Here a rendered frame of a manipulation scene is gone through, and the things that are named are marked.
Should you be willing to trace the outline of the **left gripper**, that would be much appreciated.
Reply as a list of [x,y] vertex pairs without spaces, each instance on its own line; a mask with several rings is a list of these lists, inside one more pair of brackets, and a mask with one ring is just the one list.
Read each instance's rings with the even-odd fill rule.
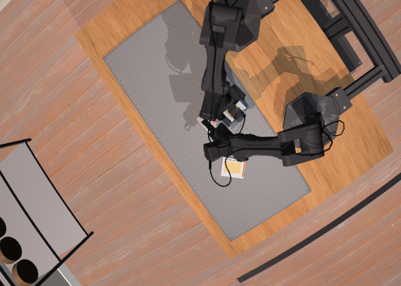
[[[223,123],[220,123],[215,130],[209,133],[209,136],[213,139],[213,141],[221,140],[222,142],[228,135],[233,135],[233,133]],[[211,161],[214,162],[219,158],[212,159]]]

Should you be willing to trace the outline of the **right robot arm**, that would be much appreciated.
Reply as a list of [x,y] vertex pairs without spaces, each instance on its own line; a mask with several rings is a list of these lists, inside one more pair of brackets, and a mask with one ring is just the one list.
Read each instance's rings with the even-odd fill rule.
[[212,31],[216,44],[214,46],[211,29],[209,26],[210,3],[211,2],[209,1],[199,39],[199,44],[205,45],[205,49],[207,52],[207,67],[201,83],[201,89],[205,91],[205,95],[199,117],[205,120],[210,120],[213,80],[214,96],[211,121],[216,121],[217,113],[220,106],[219,101],[221,101],[225,97],[226,93],[228,93],[230,85],[230,82],[226,81],[227,73],[224,67],[225,55],[228,50],[234,51],[236,43],[238,46],[241,47],[245,45],[248,41],[252,40],[254,36],[247,28],[247,26],[243,23],[243,8],[230,6],[229,3],[227,5],[225,0],[218,0],[216,3],[213,2],[211,5],[211,26],[212,28],[213,25],[223,27],[226,29],[226,33]]

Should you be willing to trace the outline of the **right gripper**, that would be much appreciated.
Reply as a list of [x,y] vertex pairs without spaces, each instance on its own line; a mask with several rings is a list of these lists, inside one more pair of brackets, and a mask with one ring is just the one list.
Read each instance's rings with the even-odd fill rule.
[[227,118],[226,116],[223,116],[223,112],[226,110],[235,120],[237,120],[243,113],[236,104],[240,99],[244,101],[245,96],[246,94],[236,84],[229,86],[228,94],[219,101],[220,106],[217,113],[217,120],[221,121],[222,119]]

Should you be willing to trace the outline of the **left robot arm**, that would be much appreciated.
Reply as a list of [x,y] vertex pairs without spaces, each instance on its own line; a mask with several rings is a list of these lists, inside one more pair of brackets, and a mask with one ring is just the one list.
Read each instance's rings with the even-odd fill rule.
[[[295,106],[296,104],[297,106]],[[250,156],[273,156],[282,159],[283,166],[288,167],[323,157],[325,155],[324,152],[318,155],[299,156],[281,151],[285,150],[296,153],[294,140],[299,139],[301,152],[298,154],[320,153],[324,150],[324,144],[330,140],[322,132],[325,121],[322,119],[321,112],[316,112],[307,97],[303,97],[295,102],[292,108],[303,124],[277,132],[278,136],[275,137],[259,137],[242,133],[228,135],[224,138],[223,142],[221,140],[212,142],[218,147],[231,144],[227,147],[217,148],[211,143],[204,144],[205,158],[211,161],[211,159],[218,157],[227,157],[239,149],[247,149],[237,151],[232,155],[238,162],[248,161]]]

